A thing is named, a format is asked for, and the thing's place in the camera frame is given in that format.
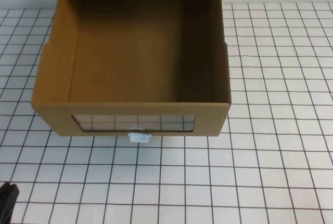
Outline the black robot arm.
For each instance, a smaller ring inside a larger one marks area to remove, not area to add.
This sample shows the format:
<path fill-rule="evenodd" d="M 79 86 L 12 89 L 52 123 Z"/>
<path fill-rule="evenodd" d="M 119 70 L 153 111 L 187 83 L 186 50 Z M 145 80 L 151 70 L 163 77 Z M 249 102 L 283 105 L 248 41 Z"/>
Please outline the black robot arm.
<path fill-rule="evenodd" d="M 0 224 L 10 224 L 15 203 L 19 195 L 19 188 L 16 184 L 5 182 L 1 186 L 0 196 Z"/>

